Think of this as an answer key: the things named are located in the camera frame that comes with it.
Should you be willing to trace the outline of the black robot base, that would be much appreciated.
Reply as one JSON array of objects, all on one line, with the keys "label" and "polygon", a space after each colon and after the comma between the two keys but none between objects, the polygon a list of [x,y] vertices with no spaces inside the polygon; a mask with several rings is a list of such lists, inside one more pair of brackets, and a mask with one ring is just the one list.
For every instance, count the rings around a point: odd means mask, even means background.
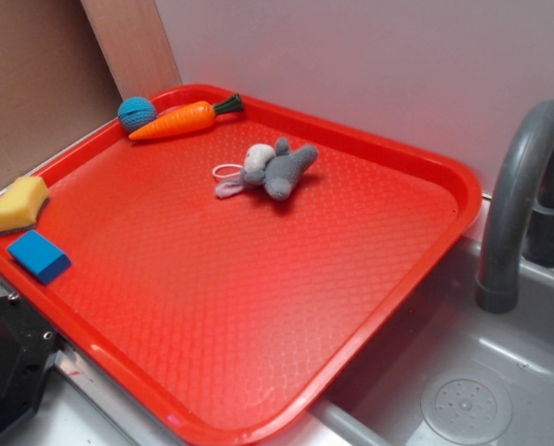
[{"label": "black robot base", "polygon": [[38,410],[59,340],[23,297],[0,297],[0,440]]}]

